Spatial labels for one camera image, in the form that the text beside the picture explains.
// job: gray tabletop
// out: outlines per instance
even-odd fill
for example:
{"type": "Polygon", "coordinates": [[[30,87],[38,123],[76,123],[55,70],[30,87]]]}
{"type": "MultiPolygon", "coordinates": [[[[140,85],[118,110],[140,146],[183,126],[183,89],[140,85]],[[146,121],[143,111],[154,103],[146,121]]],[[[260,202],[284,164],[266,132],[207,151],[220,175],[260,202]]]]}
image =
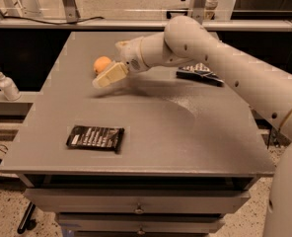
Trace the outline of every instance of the gray tabletop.
{"type": "Polygon", "coordinates": [[[157,67],[102,90],[93,88],[97,57],[118,59],[116,41],[148,34],[73,33],[0,170],[271,176],[274,166],[249,106],[227,86],[177,79],[177,68],[157,67]],[[68,149],[75,124],[124,127],[120,151],[68,149]]]}

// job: table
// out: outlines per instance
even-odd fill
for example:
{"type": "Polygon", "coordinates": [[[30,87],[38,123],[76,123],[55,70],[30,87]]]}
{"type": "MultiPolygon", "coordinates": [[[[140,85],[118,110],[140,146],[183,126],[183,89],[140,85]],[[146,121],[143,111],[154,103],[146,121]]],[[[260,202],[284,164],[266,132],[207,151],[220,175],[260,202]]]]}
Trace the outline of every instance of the table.
{"type": "Polygon", "coordinates": [[[273,175],[250,107],[226,85],[156,67],[92,86],[97,57],[150,34],[72,33],[0,167],[75,236],[216,232],[273,175]],[[68,149],[76,124],[124,127],[120,151],[68,149]]]}

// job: terrazzo floor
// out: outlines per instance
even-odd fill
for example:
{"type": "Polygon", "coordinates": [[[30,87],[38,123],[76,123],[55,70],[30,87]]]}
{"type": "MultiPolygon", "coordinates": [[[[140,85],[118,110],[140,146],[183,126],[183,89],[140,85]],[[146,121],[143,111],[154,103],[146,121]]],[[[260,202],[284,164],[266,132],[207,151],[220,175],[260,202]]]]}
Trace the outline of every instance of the terrazzo floor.
{"type": "MultiPolygon", "coordinates": [[[[42,12],[46,17],[61,18],[64,15],[60,0],[39,0],[42,12]]],[[[104,16],[113,19],[164,19],[165,9],[182,8],[188,1],[180,0],[77,0],[78,8],[83,18],[104,16]]],[[[0,141],[10,145],[11,141],[0,141]]],[[[284,151],[284,147],[274,145],[268,149],[272,160],[276,164],[284,151]]],[[[271,178],[261,178],[250,189],[251,199],[235,214],[225,216],[226,225],[210,237],[260,237],[268,201],[271,178]]],[[[29,201],[24,198],[23,191],[16,186],[0,185],[0,237],[53,237],[62,236],[60,227],[54,221],[53,213],[36,209],[33,219],[36,227],[24,234],[17,233],[18,225],[23,217],[29,201]]]]}

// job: orange ball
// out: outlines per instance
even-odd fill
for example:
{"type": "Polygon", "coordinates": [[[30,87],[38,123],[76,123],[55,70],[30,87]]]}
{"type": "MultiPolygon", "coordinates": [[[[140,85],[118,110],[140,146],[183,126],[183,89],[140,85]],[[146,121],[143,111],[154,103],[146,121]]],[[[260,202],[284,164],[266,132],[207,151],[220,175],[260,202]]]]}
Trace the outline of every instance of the orange ball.
{"type": "Polygon", "coordinates": [[[94,63],[94,71],[96,74],[100,74],[103,72],[106,67],[111,63],[111,60],[106,56],[101,56],[100,58],[96,59],[94,63]]]}

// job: white bottle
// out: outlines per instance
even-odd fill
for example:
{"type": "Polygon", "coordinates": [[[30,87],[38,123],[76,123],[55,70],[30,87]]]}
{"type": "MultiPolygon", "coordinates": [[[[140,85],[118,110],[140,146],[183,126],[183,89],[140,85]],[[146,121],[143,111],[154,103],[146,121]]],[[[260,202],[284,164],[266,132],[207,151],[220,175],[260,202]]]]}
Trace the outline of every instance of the white bottle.
{"type": "Polygon", "coordinates": [[[21,93],[14,81],[0,72],[0,90],[9,101],[15,101],[21,97],[21,93]]]}

